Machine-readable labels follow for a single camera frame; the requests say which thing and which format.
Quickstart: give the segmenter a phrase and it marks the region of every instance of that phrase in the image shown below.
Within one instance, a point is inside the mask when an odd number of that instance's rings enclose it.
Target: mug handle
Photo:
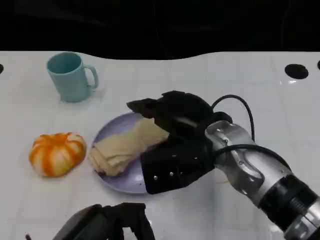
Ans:
[[[89,87],[92,88],[92,89],[96,89],[98,87],[98,85],[99,85],[99,78],[98,78],[98,74],[97,74],[97,71],[96,71],[95,67],[92,66],[92,65],[87,65],[87,64],[84,64],[83,67],[85,69],[90,69],[91,70],[91,72],[93,74],[93,78],[94,78],[94,85],[93,86],[89,85]]]

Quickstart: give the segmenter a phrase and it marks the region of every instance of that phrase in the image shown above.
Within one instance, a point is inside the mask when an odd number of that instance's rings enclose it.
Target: black cable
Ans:
[[[239,100],[245,107],[245,109],[247,110],[248,112],[248,115],[249,115],[249,119],[250,119],[250,126],[251,126],[251,138],[253,141],[255,141],[255,124],[254,124],[254,117],[252,116],[252,112],[250,110],[250,107],[249,105],[247,104],[247,102],[241,98],[240,96],[237,96],[237,95],[233,95],[233,94],[229,94],[229,95],[225,95],[225,96],[222,96],[220,98],[218,98],[212,105],[211,105],[211,108],[212,110],[215,108],[215,106],[220,103],[222,100],[224,99],[237,99]],[[253,145],[253,144],[237,144],[237,145],[231,145],[231,146],[226,146],[224,148],[221,148],[217,151],[215,151],[213,153],[213,158],[217,158],[219,155],[221,154],[224,154],[224,153],[228,153],[228,152],[231,152],[233,150],[238,150],[238,149],[246,149],[246,150],[256,150],[260,153],[264,153],[264,154],[267,154],[273,158],[275,158],[276,160],[278,160],[282,165],[284,165],[285,167],[287,167],[290,171],[291,171],[291,168],[290,166],[288,165],[288,163],[280,156],[278,155],[277,153],[275,153],[274,151],[268,149],[268,148],[265,148],[263,146],[259,146],[259,145]]]
[[[225,154],[225,153],[231,152],[233,150],[238,150],[238,149],[256,150],[257,152],[267,154],[270,157],[273,157],[276,160],[278,160],[282,165],[284,165],[285,167],[287,167],[291,171],[291,168],[289,167],[288,163],[280,155],[278,155],[277,153],[275,153],[274,151],[272,151],[268,148],[265,148],[263,146],[258,146],[258,145],[237,144],[237,145],[226,146],[224,148],[221,148],[221,149],[215,151],[213,153],[212,157],[215,159],[221,154]]]
[[[245,107],[246,111],[248,112],[249,115],[249,119],[250,119],[250,126],[251,126],[251,138],[252,140],[255,142],[255,124],[254,124],[254,117],[252,116],[250,107],[248,105],[248,103],[241,97],[237,96],[237,95],[233,95],[233,94],[229,94],[229,95],[225,95],[222,97],[219,97],[212,105],[211,108],[212,110],[215,108],[215,106],[220,103],[222,100],[224,99],[237,99],[239,100]]]

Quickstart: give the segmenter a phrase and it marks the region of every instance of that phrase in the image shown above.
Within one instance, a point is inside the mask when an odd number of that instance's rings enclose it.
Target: black background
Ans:
[[[178,59],[319,51],[318,0],[2,0],[0,50]]]

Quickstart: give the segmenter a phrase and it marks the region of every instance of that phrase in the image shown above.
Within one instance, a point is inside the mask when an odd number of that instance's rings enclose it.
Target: black round hole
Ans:
[[[285,67],[284,71],[293,79],[305,79],[309,75],[306,67],[300,64],[289,64]]]

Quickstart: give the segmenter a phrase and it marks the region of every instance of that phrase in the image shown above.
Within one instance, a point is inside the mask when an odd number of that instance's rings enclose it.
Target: flatbread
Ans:
[[[98,172],[116,176],[149,147],[165,141],[168,135],[153,119],[143,118],[133,129],[97,142],[91,149],[89,160]]]

